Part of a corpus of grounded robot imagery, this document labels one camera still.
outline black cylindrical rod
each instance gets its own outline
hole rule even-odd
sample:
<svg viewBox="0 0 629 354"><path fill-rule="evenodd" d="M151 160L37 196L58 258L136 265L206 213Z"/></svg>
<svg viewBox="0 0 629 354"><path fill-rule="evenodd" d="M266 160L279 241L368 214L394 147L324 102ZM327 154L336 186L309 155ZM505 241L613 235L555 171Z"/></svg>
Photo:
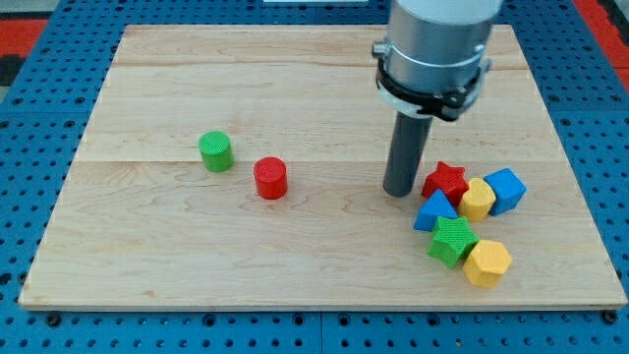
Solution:
<svg viewBox="0 0 629 354"><path fill-rule="evenodd" d="M397 113L383 183L389 195L404 197L413 189L431 122L431 117L418 119Z"/></svg>

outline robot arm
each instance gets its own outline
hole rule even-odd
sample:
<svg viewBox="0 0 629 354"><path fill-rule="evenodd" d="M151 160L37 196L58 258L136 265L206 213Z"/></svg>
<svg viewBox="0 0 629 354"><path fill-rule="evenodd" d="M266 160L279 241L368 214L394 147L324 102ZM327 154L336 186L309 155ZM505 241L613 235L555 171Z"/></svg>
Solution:
<svg viewBox="0 0 629 354"><path fill-rule="evenodd" d="M397 111L384 190L407 195L432 116L455 121L481 93L486 42L502 0L392 0L384 41L373 45L376 83Z"/></svg>

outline blue cube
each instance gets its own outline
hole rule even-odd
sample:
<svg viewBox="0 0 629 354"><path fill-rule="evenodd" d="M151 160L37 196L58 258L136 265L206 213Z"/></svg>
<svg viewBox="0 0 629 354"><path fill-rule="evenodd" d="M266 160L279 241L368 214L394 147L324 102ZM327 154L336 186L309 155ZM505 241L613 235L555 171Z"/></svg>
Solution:
<svg viewBox="0 0 629 354"><path fill-rule="evenodd" d="M415 220L414 229L420 231L432 231L438 216L457 218L458 215L452 204L441 190L436 190L420 208Z"/></svg>
<svg viewBox="0 0 629 354"><path fill-rule="evenodd" d="M488 175L485 181L495 193L495 204L489 211L489 214L493 216L515 208L527 192L527 187L510 168Z"/></svg>

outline blue pegboard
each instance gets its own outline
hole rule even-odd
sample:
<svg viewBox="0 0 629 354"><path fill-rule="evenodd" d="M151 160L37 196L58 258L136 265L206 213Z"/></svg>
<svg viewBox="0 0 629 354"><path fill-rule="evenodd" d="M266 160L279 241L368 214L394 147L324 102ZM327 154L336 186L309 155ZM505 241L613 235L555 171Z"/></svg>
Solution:
<svg viewBox="0 0 629 354"><path fill-rule="evenodd" d="M62 0L0 106L0 352L622 352L629 312L50 314L17 305L89 112L128 24L384 24L389 3ZM570 1L505 0L625 288L629 98Z"/></svg>

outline red star block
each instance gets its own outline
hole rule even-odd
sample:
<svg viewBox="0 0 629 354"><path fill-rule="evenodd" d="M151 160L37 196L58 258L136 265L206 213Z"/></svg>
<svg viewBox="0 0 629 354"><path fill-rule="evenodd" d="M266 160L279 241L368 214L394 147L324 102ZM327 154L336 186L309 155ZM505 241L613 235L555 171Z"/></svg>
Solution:
<svg viewBox="0 0 629 354"><path fill-rule="evenodd" d="M458 206L461 197L468 190L468 184L463 177L464 174L465 167L452 167L439 161L436 165L436 171L426 178L422 196L430 198L434 191L440 189L453 206Z"/></svg>

